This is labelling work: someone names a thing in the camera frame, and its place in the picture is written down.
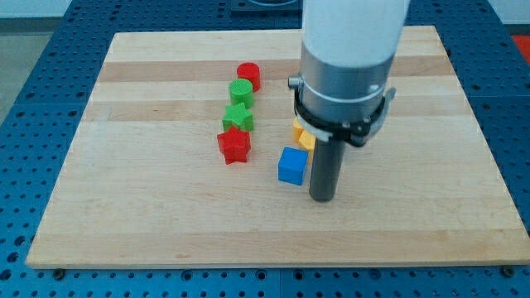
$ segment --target yellow block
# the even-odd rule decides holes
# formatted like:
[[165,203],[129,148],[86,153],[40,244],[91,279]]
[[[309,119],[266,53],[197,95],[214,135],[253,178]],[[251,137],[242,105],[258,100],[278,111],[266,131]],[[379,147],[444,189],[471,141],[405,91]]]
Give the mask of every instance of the yellow block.
[[309,152],[309,157],[307,158],[307,161],[309,163],[313,162],[313,151],[315,150],[315,136],[310,134],[308,131],[303,131],[298,138],[298,144],[300,145],[300,148]]
[[292,141],[298,143],[301,133],[304,131],[304,128],[300,125],[298,120],[294,118],[292,120]]

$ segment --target toy block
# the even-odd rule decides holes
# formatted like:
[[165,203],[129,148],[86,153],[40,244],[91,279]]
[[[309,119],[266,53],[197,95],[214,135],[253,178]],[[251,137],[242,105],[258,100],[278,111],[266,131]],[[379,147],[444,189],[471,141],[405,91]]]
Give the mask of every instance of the toy block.
[[302,185],[307,156],[307,151],[284,147],[282,157],[278,162],[278,179],[294,185]]
[[238,78],[249,80],[252,83],[253,92],[258,91],[262,84],[259,66],[252,62],[246,62],[238,66]]
[[242,132],[232,126],[226,132],[217,135],[217,142],[227,165],[235,161],[247,162],[247,153],[250,151],[249,132]]
[[245,108],[251,108],[254,105],[252,94],[253,86],[248,79],[235,79],[230,83],[230,102],[232,105],[244,103]]
[[223,129],[228,131],[231,126],[239,130],[251,132],[254,129],[252,112],[245,108],[244,103],[224,107],[226,114],[223,117]]
[[304,131],[304,128],[300,125],[298,120],[294,118],[292,120],[292,141],[298,143],[301,133]]
[[303,131],[300,135],[300,138],[298,138],[298,144],[300,145],[300,148],[309,152],[308,160],[310,163],[313,162],[313,152],[315,151],[315,143],[315,136],[313,136],[306,130]]

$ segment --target blue pegboard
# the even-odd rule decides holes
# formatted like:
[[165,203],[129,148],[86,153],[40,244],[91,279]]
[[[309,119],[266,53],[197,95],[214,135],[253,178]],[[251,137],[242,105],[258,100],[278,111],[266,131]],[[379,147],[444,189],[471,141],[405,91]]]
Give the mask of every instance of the blue pegboard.
[[[74,0],[0,127],[0,297],[530,296],[530,267],[34,271],[23,263],[118,31],[297,28],[297,12],[231,15],[226,1]],[[530,69],[486,0],[412,0],[435,25],[527,229]]]

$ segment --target wooden cutting board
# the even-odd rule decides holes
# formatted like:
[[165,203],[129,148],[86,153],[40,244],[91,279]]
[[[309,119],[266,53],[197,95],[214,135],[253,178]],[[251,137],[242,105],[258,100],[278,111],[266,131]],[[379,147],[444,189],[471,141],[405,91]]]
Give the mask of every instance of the wooden cutting board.
[[[383,130],[336,197],[277,180],[299,31],[118,33],[27,258],[34,268],[517,264],[530,241],[434,27],[406,27]],[[225,165],[229,81],[261,66],[249,162]]]

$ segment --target red star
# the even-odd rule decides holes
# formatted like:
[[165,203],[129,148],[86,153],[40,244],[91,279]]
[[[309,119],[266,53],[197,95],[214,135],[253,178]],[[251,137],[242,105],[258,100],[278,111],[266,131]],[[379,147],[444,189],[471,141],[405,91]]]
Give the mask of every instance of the red star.
[[250,151],[249,132],[242,132],[232,126],[228,131],[217,135],[217,142],[227,165],[235,161],[247,162],[247,153]]

